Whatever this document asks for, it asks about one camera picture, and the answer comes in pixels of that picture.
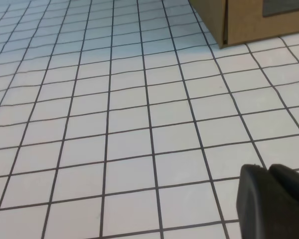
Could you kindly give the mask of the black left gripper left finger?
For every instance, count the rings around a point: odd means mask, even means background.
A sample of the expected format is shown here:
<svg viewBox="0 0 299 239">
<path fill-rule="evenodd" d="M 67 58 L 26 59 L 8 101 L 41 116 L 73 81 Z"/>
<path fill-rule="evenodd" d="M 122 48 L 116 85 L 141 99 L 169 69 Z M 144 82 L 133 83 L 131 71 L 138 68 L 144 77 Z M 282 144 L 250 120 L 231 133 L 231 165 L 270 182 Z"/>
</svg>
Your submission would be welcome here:
<svg viewBox="0 0 299 239">
<path fill-rule="evenodd" d="M 244 239 L 299 239 L 299 224 L 268 222 L 269 169 L 241 167 L 236 201 L 241 237 Z"/>
</svg>

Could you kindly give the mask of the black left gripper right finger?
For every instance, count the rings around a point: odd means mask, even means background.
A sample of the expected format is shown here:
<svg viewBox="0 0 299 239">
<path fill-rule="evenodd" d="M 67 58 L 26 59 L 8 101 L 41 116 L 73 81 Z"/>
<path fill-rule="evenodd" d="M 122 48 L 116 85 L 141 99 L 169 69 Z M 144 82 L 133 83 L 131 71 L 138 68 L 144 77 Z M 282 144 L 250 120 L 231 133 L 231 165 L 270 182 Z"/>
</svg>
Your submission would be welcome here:
<svg viewBox="0 0 299 239">
<path fill-rule="evenodd" d="M 268 222 L 299 224 L 299 173 L 282 165 L 269 168 Z"/>
</svg>

